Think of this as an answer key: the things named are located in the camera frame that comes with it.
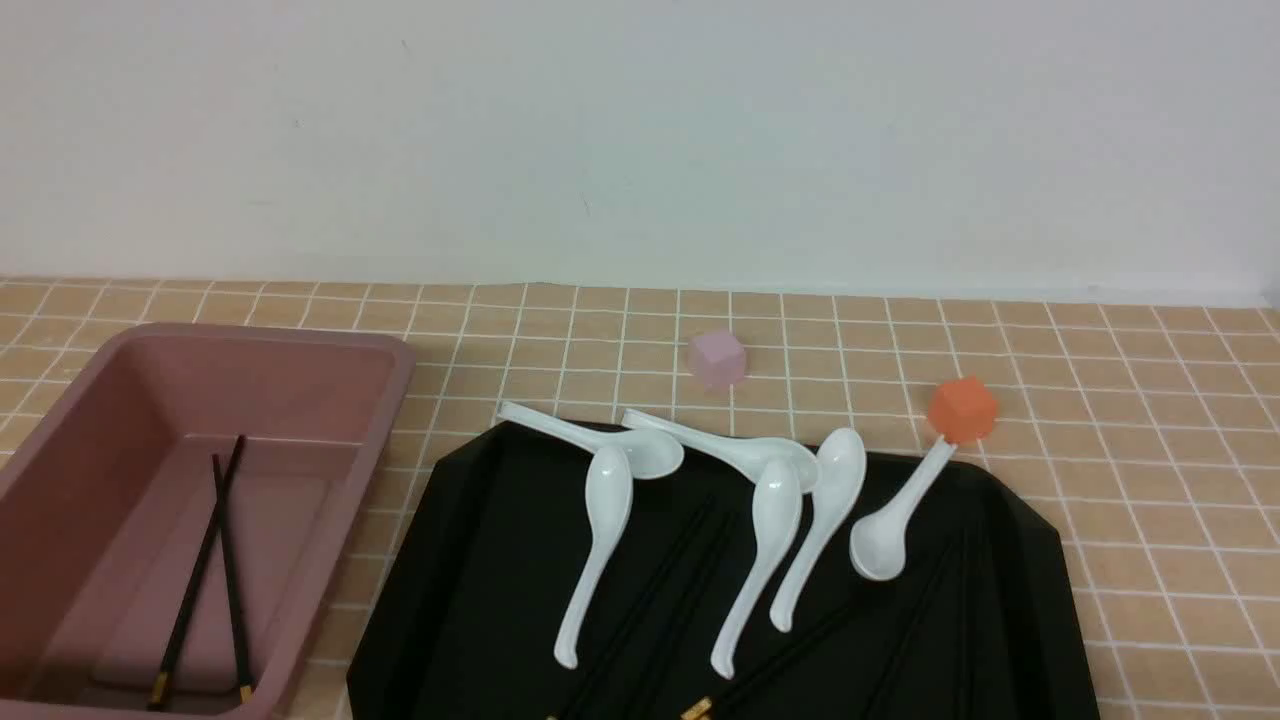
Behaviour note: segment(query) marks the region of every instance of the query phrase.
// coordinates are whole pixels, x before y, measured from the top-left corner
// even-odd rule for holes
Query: white spoon
[[[605,445],[621,447],[627,454],[632,475],[640,480],[669,475],[685,461],[685,448],[678,442],[666,433],[652,429],[602,433],[515,402],[503,402],[498,409],[498,416],[576,445],[591,454]]]
[[[955,451],[956,446],[940,436],[893,500],[854,523],[849,533],[849,557],[859,575],[868,580],[892,580],[902,573],[906,565],[906,524]]]
[[[809,534],[791,561],[791,568],[782,578],[778,593],[773,596],[773,605],[769,607],[769,620],[783,633],[791,632],[791,616],[795,614],[796,601],[809,582],[809,574],[813,573],[818,556],[840,529],[840,524],[849,518],[858,501],[858,493],[863,489],[863,479],[867,477],[867,448],[863,446],[863,438],[852,428],[832,430],[818,448],[818,466],[822,477],[818,479],[818,487],[813,489],[813,524],[809,525]]]
[[[712,667],[726,680],[733,679],[733,652],[742,635],[748,618],[773,571],[782,564],[800,527],[800,483],[791,464],[785,460],[769,462],[755,483],[751,495],[751,525],[755,528],[755,562],[746,574],[742,589],[737,592],[733,607],[721,625],[719,637],[712,648]]]
[[[622,414],[622,427],[662,430],[685,446],[723,460],[753,483],[760,482],[769,461],[785,459],[791,465],[803,492],[812,492],[818,484],[818,459],[808,447],[791,439],[713,436],[630,407]]]
[[[586,609],[591,605],[591,596],[595,594],[595,585],[631,516],[632,484],[627,456],[621,448],[607,445],[596,451],[586,471],[586,519],[591,524],[591,551],[556,635],[556,661],[570,670],[577,667],[577,634],[582,629]]]

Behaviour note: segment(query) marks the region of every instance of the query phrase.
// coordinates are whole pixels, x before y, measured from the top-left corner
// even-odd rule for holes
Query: pink cube
[[[689,368],[708,388],[727,389],[746,377],[746,348],[728,331],[700,334],[689,341]]]

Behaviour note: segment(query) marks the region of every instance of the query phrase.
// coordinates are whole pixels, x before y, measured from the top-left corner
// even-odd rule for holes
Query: black plastic tray
[[[507,423],[436,465],[348,673],[356,720],[556,715],[707,498],[713,515],[735,524],[684,642],[669,657],[652,657],[698,543],[581,716],[676,719],[731,687],[709,656],[755,552],[751,486],[694,451],[676,474],[637,482],[631,520],[582,626],[581,664],[570,671],[552,657],[590,544],[589,462],[575,447]],[[861,497],[819,559],[790,634],[768,619],[785,570],[774,575],[739,643],[740,680],[837,609],[854,610],[749,701],[713,712],[716,720],[1098,717],[1057,532],[984,470],[947,466],[911,521],[899,579],[873,583],[854,571],[849,527],[887,502],[918,462],[870,454]],[[810,516],[806,507],[792,552]],[[637,684],[654,662],[669,666],[664,682]]]

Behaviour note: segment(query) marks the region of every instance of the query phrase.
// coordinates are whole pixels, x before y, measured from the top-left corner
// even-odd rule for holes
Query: white wall
[[[1276,0],[4,0],[0,272],[1257,301]]]

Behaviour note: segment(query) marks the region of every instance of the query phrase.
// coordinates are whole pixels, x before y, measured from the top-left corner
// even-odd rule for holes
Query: orange cube
[[[938,386],[929,404],[929,424],[947,442],[963,445],[987,437],[1000,413],[996,396],[975,377]]]

